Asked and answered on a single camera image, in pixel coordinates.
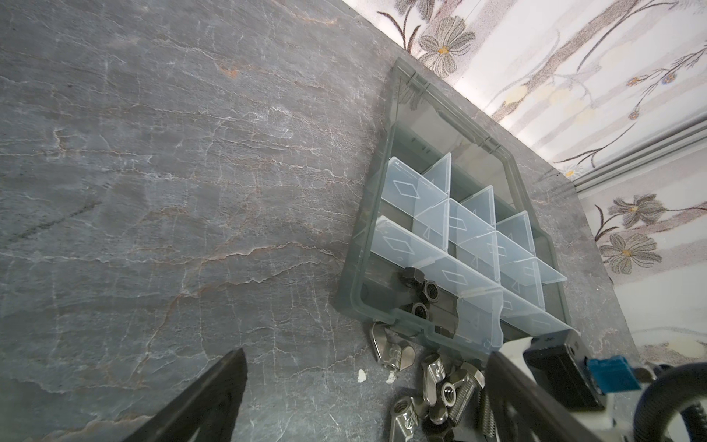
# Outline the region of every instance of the gray marble countertop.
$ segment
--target gray marble countertop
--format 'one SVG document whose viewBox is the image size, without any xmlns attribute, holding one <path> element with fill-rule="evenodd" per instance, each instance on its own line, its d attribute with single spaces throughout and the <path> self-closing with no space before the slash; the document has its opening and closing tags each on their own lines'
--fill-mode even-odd
<svg viewBox="0 0 707 442">
<path fill-rule="evenodd" d="M 397 57 L 337 0 L 3 2 L 0 440 L 118 441 L 237 347 L 234 440 L 385 440 L 418 374 L 330 300 Z M 573 324 L 635 356 L 573 186 L 433 82 L 515 155 Z"/>
</svg>

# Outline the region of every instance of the bolt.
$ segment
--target bolt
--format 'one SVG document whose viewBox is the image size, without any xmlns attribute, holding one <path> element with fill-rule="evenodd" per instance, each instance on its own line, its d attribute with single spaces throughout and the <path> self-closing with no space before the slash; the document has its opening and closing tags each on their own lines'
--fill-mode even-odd
<svg viewBox="0 0 707 442">
<path fill-rule="evenodd" d="M 496 420 L 493 418 L 493 410 L 491 409 L 491 401 L 489 395 L 486 394 L 486 389 L 481 391 L 481 405 L 479 410 L 479 426 L 484 436 L 489 438 L 496 437 Z"/>
<path fill-rule="evenodd" d="M 470 378 L 471 376 L 469 376 L 469 372 L 464 368 L 460 368 L 447 377 L 447 382 L 452 383 L 454 388 L 459 390 Z"/>
<path fill-rule="evenodd" d="M 457 402 L 451 410 L 449 410 L 449 420 L 453 426 L 459 425 L 462 421 L 462 414 L 468 408 L 469 403 L 474 397 L 474 393 L 479 389 L 479 383 L 476 379 L 468 376 L 457 390 Z"/>
<path fill-rule="evenodd" d="M 468 371 L 469 375 L 477 380 L 477 382 L 479 383 L 479 386 L 481 388 L 484 388 L 486 386 L 486 379 L 484 377 L 484 374 L 481 372 L 481 370 L 479 370 L 478 368 L 469 364 L 468 362 L 462 363 L 462 368 L 464 370 Z"/>
</svg>

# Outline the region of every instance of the threaded screw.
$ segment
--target threaded screw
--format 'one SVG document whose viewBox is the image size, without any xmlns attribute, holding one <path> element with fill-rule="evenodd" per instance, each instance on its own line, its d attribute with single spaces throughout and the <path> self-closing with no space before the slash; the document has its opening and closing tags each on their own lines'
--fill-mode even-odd
<svg viewBox="0 0 707 442">
<path fill-rule="evenodd" d="M 496 437 L 496 420 L 493 418 L 493 410 L 491 410 L 491 401 L 489 395 L 486 394 L 486 389 L 481 391 L 481 409 L 479 410 L 479 426 L 484 436 L 489 438 Z"/>
<path fill-rule="evenodd" d="M 457 401 L 449 411 L 449 420 L 453 426 L 459 425 L 462 420 L 462 413 L 467 409 L 471 398 L 479 388 L 479 383 L 474 378 L 469 378 L 467 382 L 457 391 Z"/>
</svg>

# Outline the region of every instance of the diamond pattern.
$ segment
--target diamond pattern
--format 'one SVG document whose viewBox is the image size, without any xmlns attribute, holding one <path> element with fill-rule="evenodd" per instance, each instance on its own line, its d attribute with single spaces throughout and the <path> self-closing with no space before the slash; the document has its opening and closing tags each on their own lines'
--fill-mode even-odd
<svg viewBox="0 0 707 442">
<path fill-rule="evenodd" d="M 409 182 L 393 180 L 393 184 L 402 196 L 420 199 L 420 195 L 417 193 L 417 189 Z"/>
<path fill-rule="evenodd" d="M 454 216 L 449 217 L 449 227 L 456 228 L 457 230 L 466 231 L 467 224 L 461 218 L 455 218 Z"/>
<path fill-rule="evenodd" d="M 412 247 L 410 247 L 410 244 L 406 243 L 403 240 L 389 238 L 387 236 L 384 236 L 383 240 L 390 246 L 390 248 L 392 248 L 396 252 L 407 253 L 408 255 L 415 254 L 415 251 L 412 250 Z"/>
<path fill-rule="evenodd" d="M 445 278 L 447 278 L 447 281 L 449 282 L 453 282 L 454 284 L 461 284 L 463 286 L 469 285 L 467 279 L 464 277 L 463 274 L 450 272 L 448 270 L 443 270 L 442 273 L 444 273 Z"/>
</svg>

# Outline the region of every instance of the clear plastic divider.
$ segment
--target clear plastic divider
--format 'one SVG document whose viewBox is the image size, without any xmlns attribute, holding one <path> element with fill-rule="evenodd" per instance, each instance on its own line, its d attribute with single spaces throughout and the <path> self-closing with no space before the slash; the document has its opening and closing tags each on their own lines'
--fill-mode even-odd
<svg viewBox="0 0 707 442">
<path fill-rule="evenodd" d="M 538 270 L 540 271 L 540 282 L 543 284 L 552 284 L 554 282 L 567 281 L 567 277 L 549 265 L 545 264 L 541 259 L 537 260 Z"/>
<path fill-rule="evenodd" d="M 514 243 L 526 249 L 535 256 L 535 242 L 532 239 L 530 218 L 527 211 L 510 216 L 496 223 L 496 230 L 506 235 Z"/>
<path fill-rule="evenodd" d="M 448 195 L 399 159 L 388 161 L 381 197 L 410 216 L 425 212 Z"/>
<path fill-rule="evenodd" d="M 493 232 L 495 229 L 454 199 L 449 201 L 449 240 L 462 244 L 466 240 Z"/>
<path fill-rule="evenodd" d="M 449 246 L 449 201 L 437 203 L 412 221 L 412 233 L 445 252 Z"/>
<path fill-rule="evenodd" d="M 493 202 L 493 186 L 485 187 L 462 201 L 462 206 L 469 209 L 487 224 L 496 227 L 496 205 Z"/>
<path fill-rule="evenodd" d="M 486 350 L 498 350 L 503 345 L 501 330 L 503 294 L 499 290 L 482 296 L 457 300 L 459 321 L 454 339 L 473 342 Z"/>
<path fill-rule="evenodd" d="M 457 259 L 496 282 L 501 281 L 496 233 L 472 238 L 457 245 Z"/>
<path fill-rule="evenodd" d="M 452 154 L 444 155 L 422 174 L 429 182 L 439 187 L 442 192 L 449 195 L 452 187 Z"/>
<path fill-rule="evenodd" d="M 385 216 L 375 225 L 371 251 L 400 267 L 417 267 L 439 287 L 466 298 L 498 287 L 484 275 L 449 256 Z"/>
<path fill-rule="evenodd" d="M 501 288 L 501 293 L 503 293 L 501 319 L 530 336 L 571 328 L 545 310 L 534 306 L 509 290 Z"/>
</svg>

